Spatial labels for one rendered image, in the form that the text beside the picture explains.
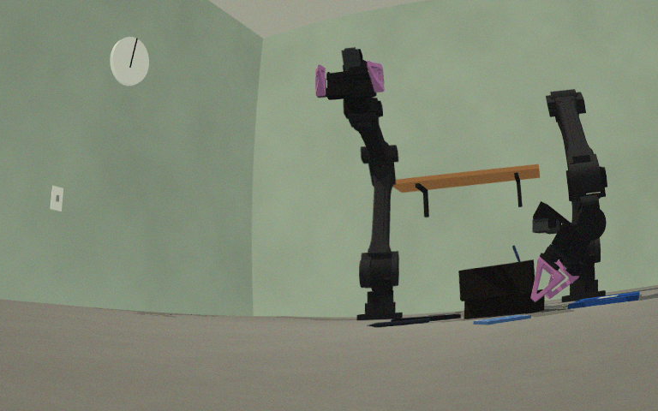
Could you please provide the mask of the blue notebook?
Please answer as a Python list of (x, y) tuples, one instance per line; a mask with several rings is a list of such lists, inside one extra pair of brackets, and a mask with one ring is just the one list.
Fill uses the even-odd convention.
[[(637, 295), (637, 296), (634, 296)], [(591, 306), (598, 306), (598, 305), (605, 305), (605, 304), (612, 304), (612, 303), (618, 303), (618, 302), (625, 302), (625, 301), (638, 301), (639, 292), (631, 292), (631, 293), (625, 293), (625, 294), (619, 294), (619, 295), (609, 295), (609, 296), (600, 296), (600, 297), (593, 297), (593, 298), (587, 298), (587, 299), (582, 299), (580, 301), (575, 301), (573, 304), (568, 304), (568, 309), (571, 308), (578, 308), (578, 307), (591, 307)], [(605, 298), (604, 298), (605, 297)], [(622, 298), (620, 298), (622, 297)], [(623, 298), (625, 297), (625, 298)], [(599, 298), (599, 299), (598, 299)], [(602, 299), (603, 298), (603, 299)], [(593, 300), (594, 299), (594, 300)], [(606, 300), (605, 300), (606, 299)], [(612, 300), (609, 300), (612, 299)], [(579, 302), (579, 303), (578, 303)], [(586, 303), (582, 303), (586, 302)]]

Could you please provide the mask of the red glasses case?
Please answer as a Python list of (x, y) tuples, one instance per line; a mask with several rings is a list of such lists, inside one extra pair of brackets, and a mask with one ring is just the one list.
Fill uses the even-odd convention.
[(458, 273), (464, 319), (537, 313), (544, 309), (544, 296), (537, 302), (530, 298), (535, 281), (533, 259)]

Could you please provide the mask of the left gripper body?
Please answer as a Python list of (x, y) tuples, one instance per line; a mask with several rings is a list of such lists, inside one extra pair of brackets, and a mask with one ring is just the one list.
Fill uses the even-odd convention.
[[(576, 228), (574, 225), (571, 223), (571, 226)], [(578, 228), (576, 228), (576, 230), (577, 233), (574, 235), (569, 247), (565, 251), (565, 254), (563, 254), (552, 244), (547, 247), (545, 253), (540, 254), (540, 257), (550, 266), (552, 266), (556, 271), (559, 270), (559, 266), (554, 262), (557, 262), (559, 259), (562, 265), (567, 268), (566, 271), (572, 276), (581, 275), (581, 270), (583, 269), (584, 263), (582, 263), (580, 259), (582, 258), (584, 252), (591, 242), (579, 235), (580, 232)]]

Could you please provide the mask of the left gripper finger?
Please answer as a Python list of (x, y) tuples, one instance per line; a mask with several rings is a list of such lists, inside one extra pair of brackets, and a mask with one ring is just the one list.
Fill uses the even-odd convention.
[[(537, 294), (538, 286), (541, 280), (541, 273), (542, 269), (547, 271), (553, 278), (553, 281), (545, 288), (543, 289), (539, 294)], [(556, 271), (552, 266), (550, 266), (546, 261), (544, 261), (540, 256), (537, 260), (537, 265), (536, 265), (536, 271), (535, 271), (535, 281), (531, 293), (531, 299), (534, 302), (537, 302), (540, 300), (545, 294), (547, 294), (550, 290), (552, 290), (554, 287), (556, 287), (559, 283), (561, 283), (565, 279), (565, 276), (560, 273), (559, 271)]]
[[(547, 297), (548, 299), (551, 299), (552, 297), (554, 297), (554, 296), (555, 296), (556, 294), (558, 294), (561, 290), (563, 290), (564, 288), (566, 288), (568, 285), (570, 285), (571, 283), (573, 283), (574, 281), (576, 281), (576, 280), (580, 277), (580, 276), (572, 276), (570, 273), (568, 273), (568, 272), (566, 271), (567, 268), (564, 267), (564, 266), (562, 265), (562, 263), (560, 263), (559, 259), (558, 259), (557, 262), (554, 262), (554, 263), (555, 263), (556, 265), (559, 266), (559, 269), (560, 269), (562, 272), (564, 272), (564, 273), (569, 277), (569, 279), (566, 280), (564, 283), (562, 283), (562, 284), (561, 284), (557, 289), (555, 289), (554, 291), (550, 290), (550, 291), (546, 294), (546, 297)], [(548, 284), (550, 284), (552, 281), (553, 281), (553, 278), (552, 278), (552, 276), (551, 276)]]

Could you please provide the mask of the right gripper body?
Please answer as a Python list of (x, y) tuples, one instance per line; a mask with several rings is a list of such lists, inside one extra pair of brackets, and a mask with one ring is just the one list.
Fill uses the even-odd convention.
[[(376, 92), (368, 73), (368, 66), (350, 67), (348, 72), (326, 73), (326, 96), (330, 100), (344, 99), (349, 104), (364, 104)], [(359, 98), (366, 97), (366, 98)]]

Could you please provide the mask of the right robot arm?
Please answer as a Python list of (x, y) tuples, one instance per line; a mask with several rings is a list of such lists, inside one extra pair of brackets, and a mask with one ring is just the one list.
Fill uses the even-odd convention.
[[(361, 49), (356, 47), (345, 48), (342, 57), (344, 72), (348, 72), (349, 67), (367, 66), (367, 62), (362, 59)], [(375, 186), (372, 239), (368, 252), (362, 253), (359, 265), (360, 286), (372, 288), (372, 291), (368, 292), (365, 314), (357, 315), (357, 320), (401, 319), (400, 313), (395, 313), (396, 302), (393, 302), (392, 290), (392, 286), (398, 286), (399, 256), (398, 251), (391, 251), (388, 241), (391, 191), (393, 185), (396, 185), (394, 162), (398, 162), (397, 145), (389, 146), (378, 127), (378, 117), (383, 116), (383, 109), (377, 98), (369, 97), (361, 105), (344, 102), (344, 115), (365, 143), (365, 146), (361, 146), (361, 159), (364, 164), (368, 163), (371, 181), (374, 181)]]

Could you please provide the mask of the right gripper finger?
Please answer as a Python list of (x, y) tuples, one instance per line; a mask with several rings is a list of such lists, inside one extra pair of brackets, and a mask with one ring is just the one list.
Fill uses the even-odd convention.
[[(383, 68), (380, 63), (372, 63), (370, 61), (367, 61), (368, 65), (368, 72), (370, 79), (372, 81), (372, 85), (374, 88), (374, 92), (384, 92), (384, 78), (383, 78)], [(372, 67), (372, 70), (371, 70)], [(373, 73), (374, 71), (374, 73)]]
[[(318, 69), (319, 69), (319, 78), (318, 78)], [(321, 73), (323, 79), (321, 79)], [(319, 79), (319, 84), (318, 83)], [(315, 95), (317, 97), (326, 96), (326, 69), (318, 65), (318, 68), (315, 70)]]

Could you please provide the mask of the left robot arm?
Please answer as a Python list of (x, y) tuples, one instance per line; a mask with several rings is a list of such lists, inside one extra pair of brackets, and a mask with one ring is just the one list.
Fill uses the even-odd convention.
[[(551, 95), (546, 96), (549, 115), (555, 116), (556, 122), (559, 121), (558, 125), (565, 145), (572, 223), (578, 228), (580, 236), (591, 241), (580, 259), (584, 263), (581, 275), (570, 284), (570, 295), (562, 296), (562, 302), (606, 296), (606, 290), (598, 291), (598, 280), (595, 280), (595, 263), (601, 262), (599, 237), (606, 228), (606, 217), (599, 205), (599, 199), (606, 197), (606, 170), (605, 167), (599, 166), (597, 156), (589, 147), (583, 132), (579, 119), (579, 114), (586, 113), (582, 93), (576, 92), (575, 89), (550, 93)], [(589, 194), (596, 192), (600, 193)], [(577, 230), (568, 220), (549, 207), (543, 202), (538, 205), (532, 220), (532, 232), (556, 234), (551, 244), (565, 254)], [(592, 266), (594, 268), (591, 268)]]

